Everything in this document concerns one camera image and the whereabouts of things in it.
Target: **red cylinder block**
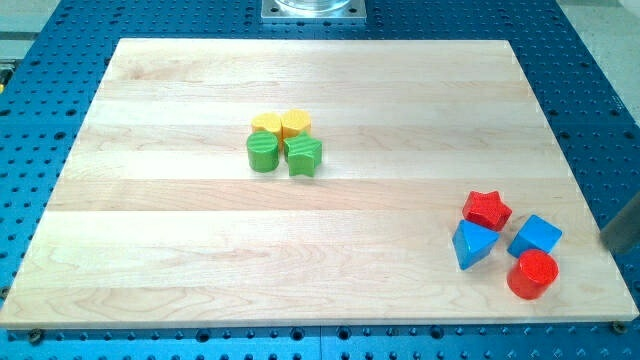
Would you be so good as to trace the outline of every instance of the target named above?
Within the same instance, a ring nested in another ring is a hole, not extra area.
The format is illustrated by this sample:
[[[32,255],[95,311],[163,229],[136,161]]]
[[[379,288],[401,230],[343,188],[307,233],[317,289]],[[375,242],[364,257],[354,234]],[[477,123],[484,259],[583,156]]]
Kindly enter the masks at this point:
[[[558,276],[558,264],[541,250],[527,250],[507,275],[511,291],[523,299],[537,299]]]

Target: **green cylinder block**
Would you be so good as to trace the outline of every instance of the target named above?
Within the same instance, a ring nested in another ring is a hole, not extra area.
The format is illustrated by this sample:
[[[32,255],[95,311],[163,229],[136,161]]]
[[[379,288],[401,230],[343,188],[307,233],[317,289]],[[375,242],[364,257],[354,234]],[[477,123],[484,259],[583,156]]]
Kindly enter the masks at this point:
[[[257,131],[247,139],[249,166],[258,172],[269,172],[278,167],[278,138],[268,131]]]

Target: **red block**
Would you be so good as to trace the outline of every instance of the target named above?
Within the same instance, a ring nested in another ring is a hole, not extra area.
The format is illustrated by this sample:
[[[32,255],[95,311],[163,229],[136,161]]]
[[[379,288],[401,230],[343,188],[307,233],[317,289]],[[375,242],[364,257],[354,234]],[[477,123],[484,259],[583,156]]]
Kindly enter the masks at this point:
[[[497,191],[487,194],[472,191],[462,208],[465,220],[500,231],[511,216],[511,209],[500,199]]]
[[[526,300],[537,299],[558,276],[558,264],[541,250],[527,250],[507,275],[511,291]]]

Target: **blue pegboard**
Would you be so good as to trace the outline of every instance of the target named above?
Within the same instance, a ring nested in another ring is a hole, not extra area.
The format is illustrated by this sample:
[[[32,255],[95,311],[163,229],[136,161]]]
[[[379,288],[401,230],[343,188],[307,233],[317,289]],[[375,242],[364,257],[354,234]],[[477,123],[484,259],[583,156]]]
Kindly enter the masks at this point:
[[[261,24],[259,1],[62,0],[0,95],[0,286],[9,286],[118,40],[506,39],[598,225],[640,190],[640,131],[553,0],[368,0],[365,25]],[[615,257],[636,303],[638,249]],[[0,359],[635,359],[629,324],[0,330]]]

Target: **toy block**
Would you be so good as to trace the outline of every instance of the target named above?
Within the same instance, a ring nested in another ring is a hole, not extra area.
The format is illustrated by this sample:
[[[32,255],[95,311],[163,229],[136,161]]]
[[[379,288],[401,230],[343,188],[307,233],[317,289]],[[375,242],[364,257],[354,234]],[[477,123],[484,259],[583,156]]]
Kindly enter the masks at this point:
[[[289,176],[315,175],[315,168],[322,162],[322,142],[306,132],[284,139],[284,158],[289,163]]]
[[[465,270],[489,255],[500,234],[467,220],[461,220],[453,235],[453,247],[460,269]]]
[[[247,139],[249,166],[257,172],[269,172],[278,167],[278,138],[268,131],[258,131]]]
[[[278,138],[278,144],[282,148],[282,118],[276,113],[264,113],[251,120],[252,132],[268,131]]]
[[[548,254],[561,236],[560,229],[537,215],[531,215],[522,225],[507,251],[515,257],[520,257],[523,252],[529,249],[542,250]]]
[[[462,215],[472,223],[500,231],[509,220],[511,209],[502,202],[497,191],[486,194],[472,191],[462,208]]]
[[[558,264],[547,253],[537,249],[522,253],[507,275],[511,291],[526,300],[537,299],[558,276]]]
[[[292,109],[282,115],[282,138],[296,137],[302,132],[311,134],[311,116],[300,109]]]

